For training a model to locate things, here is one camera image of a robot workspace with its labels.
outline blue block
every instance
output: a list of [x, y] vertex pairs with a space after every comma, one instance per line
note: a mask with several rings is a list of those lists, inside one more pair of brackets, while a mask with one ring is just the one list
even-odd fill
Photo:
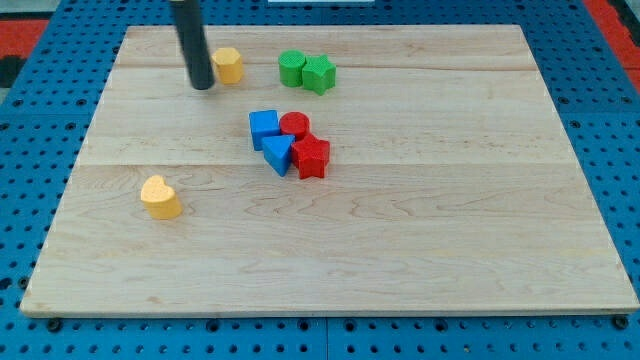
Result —
[[249, 127], [251, 128], [253, 150], [262, 150], [262, 138], [280, 135], [278, 112], [275, 110], [250, 112]]
[[280, 135], [262, 138], [264, 159], [280, 176], [284, 176], [291, 165], [291, 144], [294, 135]]

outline red surface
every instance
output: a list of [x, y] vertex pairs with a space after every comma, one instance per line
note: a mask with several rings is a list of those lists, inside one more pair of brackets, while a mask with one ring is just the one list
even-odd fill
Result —
[[296, 141], [300, 141], [309, 134], [309, 118], [297, 111], [286, 113], [280, 118], [280, 132], [283, 135], [294, 135]]
[[330, 147], [331, 144], [328, 141], [320, 140], [313, 134], [291, 145], [291, 161], [298, 168], [300, 179], [311, 176], [325, 177]]
[[0, 58], [29, 57], [49, 20], [0, 20]]
[[584, 4], [636, 90], [640, 91], [640, 47], [631, 40], [631, 34], [620, 22], [618, 12], [607, 0], [584, 0]]

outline plastic block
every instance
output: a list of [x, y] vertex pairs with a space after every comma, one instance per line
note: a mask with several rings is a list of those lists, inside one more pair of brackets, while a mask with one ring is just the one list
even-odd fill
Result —
[[313, 134], [291, 145], [291, 160], [300, 171], [300, 179], [311, 176], [325, 177], [330, 147], [331, 144], [328, 141], [320, 140]]
[[309, 134], [309, 127], [309, 117], [301, 112], [288, 112], [280, 118], [280, 132], [284, 135], [294, 135], [296, 141], [304, 139]]
[[140, 191], [140, 200], [154, 219], [173, 219], [182, 213], [178, 195], [160, 175], [153, 175], [145, 181]]
[[280, 64], [280, 82], [284, 86], [297, 87], [302, 85], [302, 68], [307, 58], [300, 50], [286, 50], [278, 57]]
[[262, 150], [262, 138], [280, 135], [278, 112], [264, 110], [249, 113], [249, 127], [251, 128], [253, 150]]
[[302, 68], [302, 85], [318, 95], [336, 86], [336, 66], [327, 55], [307, 56], [307, 64]]
[[293, 135], [262, 138], [264, 159], [280, 176], [284, 176], [291, 165], [291, 144], [294, 140]]
[[242, 55], [235, 48], [219, 48], [211, 56], [223, 84], [237, 84], [244, 75]]

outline blue pegboard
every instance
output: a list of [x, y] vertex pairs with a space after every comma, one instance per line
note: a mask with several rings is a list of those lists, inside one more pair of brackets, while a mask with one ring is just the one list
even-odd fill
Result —
[[[519, 24], [636, 288], [640, 97], [576, 0], [203, 0], [216, 25]], [[28, 319], [23, 294], [128, 25], [166, 0], [63, 0], [0, 107], [0, 358], [640, 357], [640, 317]]]

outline yellow block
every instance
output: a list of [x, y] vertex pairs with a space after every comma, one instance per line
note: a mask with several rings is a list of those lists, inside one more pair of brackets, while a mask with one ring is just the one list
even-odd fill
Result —
[[223, 84], [236, 84], [242, 79], [242, 55], [235, 48], [219, 48], [211, 56], [215, 72]]
[[160, 175], [153, 175], [144, 182], [140, 200], [154, 219], [173, 219], [182, 213], [182, 205], [176, 192], [167, 186]]

